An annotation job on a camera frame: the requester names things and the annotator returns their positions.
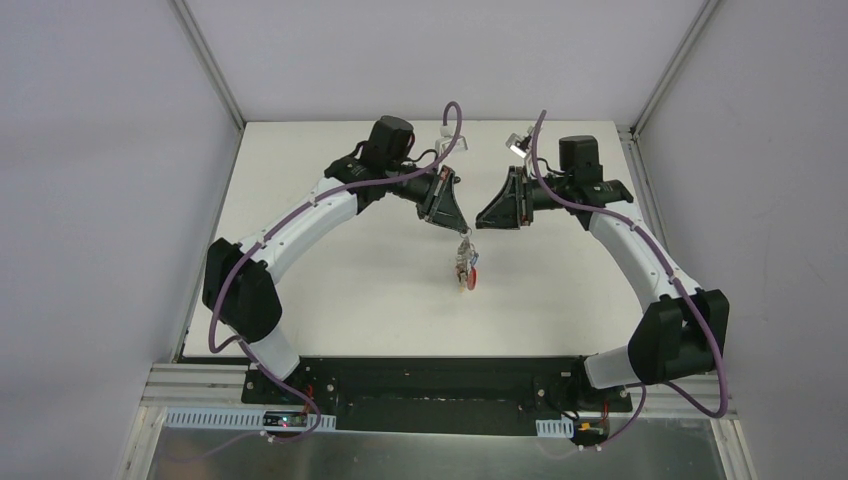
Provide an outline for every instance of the metal sheet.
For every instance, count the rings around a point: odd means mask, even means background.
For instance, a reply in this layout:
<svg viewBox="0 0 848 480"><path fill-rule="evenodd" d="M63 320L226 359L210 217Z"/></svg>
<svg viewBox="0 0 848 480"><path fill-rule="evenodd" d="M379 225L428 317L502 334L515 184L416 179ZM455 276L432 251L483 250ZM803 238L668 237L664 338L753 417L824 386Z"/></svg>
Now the metal sheet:
<svg viewBox="0 0 848 480"><path fill-rule="evenodd" d="M639 420L600 453L563 439L335 433L291 445L248 437L189 464L162 454L199 455L239 432L163 432L151 479L725 478L707 420Z"/></svg>

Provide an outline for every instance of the silver extrusion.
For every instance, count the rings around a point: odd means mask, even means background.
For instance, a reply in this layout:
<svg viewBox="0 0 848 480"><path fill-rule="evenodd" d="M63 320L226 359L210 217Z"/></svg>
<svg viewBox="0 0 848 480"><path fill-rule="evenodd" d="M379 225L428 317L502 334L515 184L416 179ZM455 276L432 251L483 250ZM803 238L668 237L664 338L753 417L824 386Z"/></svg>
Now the silver extrusion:
<svg viewBox="0 0 848 480"><path fill-rule="evenodd" d="M645 129L645 125L648 123L648 120L650 120L651 115L653 115L660 100L662 100L663 96L665 96L666 92L668 92L669 86L677 77L683 63L692 52L692 48L701 37L705 27L713 17L718 6L721 5L722 1L723 0L705 0L704 4L701 5L701 9L698 11L698 14L695 15L695 19L692 20L692 23L689 25L689 29L686 30L683 40L680 42L680 45L677 46L677 50L675 50L674 55L672 55L671 61L668 62L668 65L665 67L665 70L660 77L660 81L657 83L656 87L654 87L654 91L651 92L651 96L648 97L648 103L642 107L642 111L636 119L636 124L633 126L632 130L633 136L636 140L639 140L639 135L642 134L642 130Z"/></svg>

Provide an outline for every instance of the aluminum frame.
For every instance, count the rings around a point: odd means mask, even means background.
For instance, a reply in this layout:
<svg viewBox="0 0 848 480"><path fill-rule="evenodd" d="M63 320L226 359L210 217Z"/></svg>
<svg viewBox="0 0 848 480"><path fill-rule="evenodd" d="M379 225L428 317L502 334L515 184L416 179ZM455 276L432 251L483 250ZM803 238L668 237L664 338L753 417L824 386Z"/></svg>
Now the aluminum frame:
<svg viewBox="0 0 848 480"><path fill-rule="evenodd" d="M696 45L701 33L722 0L705 0L689 29L687 30L672 59L660 77L657 86L642 109L636 123L632 127L619 126L619 136L628 164L631 166L637 196L645 214L646 221L658 240L667 248L662 212L652 189L648 170L639 151L639 135L645 128L650 117L656 110L665 93L672 85L677 74L683 67L686 58ZM239 147L245 128L245 120L238 107L232 91L226 83L223 73L203 38L199 26L185 0L170 0L175 16L183 27L186 38L191 44L199 61L207 73L210 84L218 94L222 104L228 110L235 128L239 131ZM210 238L214 235L215 227L223 210L226 191L232 178L235 166L227 179L221 195ZM193 305L196 303L199 288L195 289L189 304L188 312L183 321L183 328L172 348L172 357L176 360L182 352L185 334L188 331ZM154 364L150 371L140 406L133 423L130 441L125 449L118 478L122 480L146 479L156 450L156 444L164 425L164 420L170 407L210 407L224 409L256 409L262 406L244 405L241 403L241 389L244 384L246 366L228 365L198 365L198 364ZM699 375L678 382L678 385L689 391L696 399L708 406L718 401L717 380L714 375ZM641 392L631 390L631 398L638 403ZM689 405L673 390L664 386L648 387L648 398L642 417L645 418L703 418L702 414ZM299 408L294 405L267 406L274 409ZM629 413L613 413L612 417L627 417ZM732 402L727 416L721 420L712 420L711 425L716 438L716 445L728 479L757 479L751 461L748 447L742 433L741 424L735 406Z"/></svg>

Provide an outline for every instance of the small object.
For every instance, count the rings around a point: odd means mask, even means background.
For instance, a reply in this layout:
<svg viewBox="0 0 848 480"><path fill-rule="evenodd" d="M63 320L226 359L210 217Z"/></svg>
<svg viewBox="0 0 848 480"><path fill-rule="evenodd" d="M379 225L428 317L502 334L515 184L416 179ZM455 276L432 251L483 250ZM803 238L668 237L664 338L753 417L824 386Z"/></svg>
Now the small object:
<svg viewBox="0 0 848 480"><path fill-rule="evenodd" d="M477 259L480 257L480 254L477 253L474 244L471 243L470 232L471 230L468 230L468 233L460 234L462 242L459 243L459 248L456 249L455 271L460 292L466 288L468 290L474 290L477 286L477 269L475 265L477 265Z"/></svg>
<svg viewBox="0 0 848 480"><path fill-rule="evenodd" d="M453 129L449 125L442 125L439 132L442 134L442 138L436 140L436 151L441 155L448 149L448 145L453 140ZM456 139L456 145L453 146L452 153L464 152L466 150L468 150L468 141L465 140L464 136L460 135Z"/></svg>
<svg viewBox="0 0 848 480"><path fill-rule="evenodd" d="M526 158L527 154L530 152L530 140L533 138L534 128L534 125L530 125L527 129L526 135L519 135L517 133L511 134L506 140L507 148L519 157Z"/></svg>
<svg viewBox="0 0 848 480"><path fill-rule="evenodd" d="M262 417L262 426L273 431L286 431L290 428L306 427L308 416L299 412L268 411Z"/></svg>

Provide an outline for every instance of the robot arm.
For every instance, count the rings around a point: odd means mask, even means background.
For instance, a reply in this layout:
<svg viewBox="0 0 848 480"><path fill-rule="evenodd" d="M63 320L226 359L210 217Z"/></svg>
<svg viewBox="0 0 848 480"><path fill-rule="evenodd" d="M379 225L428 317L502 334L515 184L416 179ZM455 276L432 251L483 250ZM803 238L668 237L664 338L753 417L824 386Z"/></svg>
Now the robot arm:
<svg viewBox="0 0 848 480"><path fill-rule="evenodd" d="M221 238L209 247L203 303L214 310L225 279L237 262L243 261L224 293L220 318L250 345L257 359L278 378L286 378L294 370L299 356L279 325L282 306L275 285L321 237L388 192L414 202L418 217L428 223L460 233L468 230L453 193L453 185L459 178L446 166L438 173L428 171L400 183L378 182L380 184L352 190L339 188L355 182L419 172L420 169L407 158L413 141L412 125L384 116L374 124L367 141L330 164L324 171L324 178L296 207L238 243ZM283 222L293 214L287 223ZM284 223L282 228L275 231L281 223ZM251 251L254 253L250 258L243 259Z"/></svg>
<svg viewBox="0 0 848 480"><path fill-rule="evenodd" d="M528 143L527 138L514 135L507 146L521 153L527 151ZM594 137L563 138L559 147L560 171L545 177L546 184L556 194L572 203L620 213L634 225L644 225L624 185L616 180L603 180ZM564 208L528 173L524 166L510 167L500 194L477 216L478 229L519 229L532 223L537 210ZM575 397L585 398L593 391L620 385L651 385L712 370L715 363L703 332L646 241L613 216L566 210L610 252L636 292L643 312L627 345L590 356L572 372L577 389ZM656 243L647 229L642 230ZM704 291L667 252L658 248L723 349L729 313L727 298L719 290Z"/></svg>

